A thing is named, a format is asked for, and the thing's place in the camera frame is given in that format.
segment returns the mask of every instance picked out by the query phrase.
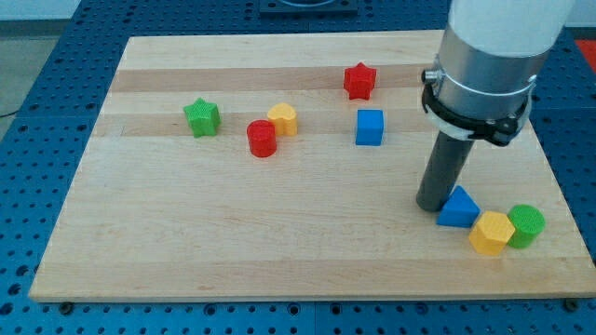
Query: blue block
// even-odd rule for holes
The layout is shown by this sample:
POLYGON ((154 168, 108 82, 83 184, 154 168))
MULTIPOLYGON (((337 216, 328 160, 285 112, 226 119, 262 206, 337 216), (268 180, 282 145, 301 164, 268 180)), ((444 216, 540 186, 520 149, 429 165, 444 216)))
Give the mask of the blue block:
POLYGON ((449 200, 443 205, 439 217, 438 225, 470 228, 476 218, 481 214, 481 209, 469 196, 466 190, 461 187, 455 187, 449 200))
POLYGON ((356 145, 381 145, 384 127, 383 111, 358 110, 356 145))

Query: wooden board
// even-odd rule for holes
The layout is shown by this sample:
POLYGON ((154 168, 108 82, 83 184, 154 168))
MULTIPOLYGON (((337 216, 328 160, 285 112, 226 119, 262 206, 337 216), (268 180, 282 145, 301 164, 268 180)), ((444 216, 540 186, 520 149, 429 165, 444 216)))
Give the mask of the wooden board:
POLYGON ((41 302, 460 300, 593 296, 596 272, 528 125, 478 142, 460 183, 483 209, 541 208, 545 232, 500 257, 439 227, 414 198, 436 129, 420 71, 441 32, 135 37, 129 40, 30 295, 41 302), (370 101, 343 69, 379 69, 370 101), (219 104, 194 139, 182 107, 219 104), (299 135, 253 157, 247 124, 292 104, 299 135), (381 108, 380 147, 354 144, 381 108))

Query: yellow hexagon block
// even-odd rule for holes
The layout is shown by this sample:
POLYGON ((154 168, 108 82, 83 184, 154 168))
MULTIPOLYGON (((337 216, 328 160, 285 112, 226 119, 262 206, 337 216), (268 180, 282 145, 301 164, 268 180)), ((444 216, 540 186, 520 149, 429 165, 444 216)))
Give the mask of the yellow hexagon block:
POLYGON ((476 220, 468 238, 476 252, 498 256, 513 233, 515 227, 506 214, 486 211, 476 220))
POLYGON ((273 106, 267 118, 276 127, 276 135, 294 136, 298 133, 298 122, 296 121, 296 110, 288 103, 282 102, 273 106))

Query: toy block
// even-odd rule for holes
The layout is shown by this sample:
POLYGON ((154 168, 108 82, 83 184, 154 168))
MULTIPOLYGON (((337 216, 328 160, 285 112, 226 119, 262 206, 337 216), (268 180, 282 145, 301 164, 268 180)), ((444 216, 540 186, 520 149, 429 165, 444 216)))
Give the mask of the toy block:
POLYGON ((273 106, 267 113, 267 118, 276 127, 276 135, 278 136, 294 136, 298 133, 296 110, 286 102, 273 106))
POLYGON ((195 103, 185 106, 183 109, 188 126, 193 130, 193 136, 198 138, 203 135, 217 135, 217 127, 222 123, 222 120, 215 103, 206 102, 199 98, 195 103))
POLYGON ((515 227, 507 215, 485 211, 474 224, 468 239, 476 252, 498 256, 513 233, 515 233, 515 227))
POLYGON ((529 247, 547 224, 540 210, 530 205, 514 206, 508 217, 515 227, 515 233, 508 244, 514 248, 529 247))
POLYGON ((364 65, 362 62, 344 70, 344 89, 348 92, 351 100, 370 99, 375 80, 376 69, 364 65))
POLYGON ((476 205, 466 190, 455 187, 449 199, 443 205, 437 218, 437 224, 443 226, 470 228, 476 218, 481 214, 481 209, 476 205))
POLYGON ((358 110, 356 145, 381 145, 385 122, 381 110, 358 110))
POLYGON ((257 157, 268 157, 277 149, 276 128, 267 120, 252 121, 246 129, 251 153, 257 157))

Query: green block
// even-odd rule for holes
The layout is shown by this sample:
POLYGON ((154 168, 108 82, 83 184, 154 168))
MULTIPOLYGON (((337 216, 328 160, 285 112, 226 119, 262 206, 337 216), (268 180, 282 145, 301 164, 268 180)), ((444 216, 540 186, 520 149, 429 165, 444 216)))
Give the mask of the green block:
POLYGON ((509 211, 508 217, 515 227, 515 233, 508 244, 514 248, 530 246, 547 224, 542 213, 530 205, 514 206, 509 211))
POLYGON ((188 126, 193 129, 193 135, 196 138, 203 135, 217 135, 217 127, 222 123, 222 120, 215 103, 206 102, 199 98, 195 103, 185 106, 183 109, 188 126))

